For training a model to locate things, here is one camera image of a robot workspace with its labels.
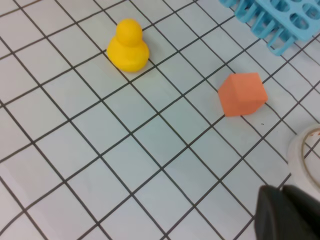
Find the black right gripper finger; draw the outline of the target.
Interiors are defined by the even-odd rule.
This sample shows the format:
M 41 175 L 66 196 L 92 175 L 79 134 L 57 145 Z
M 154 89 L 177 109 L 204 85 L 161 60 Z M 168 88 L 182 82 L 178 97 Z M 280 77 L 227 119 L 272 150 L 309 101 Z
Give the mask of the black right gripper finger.
M 262 186 L 254 230 L 258 240 L 318 240 L 320 202 L 294 185 Z

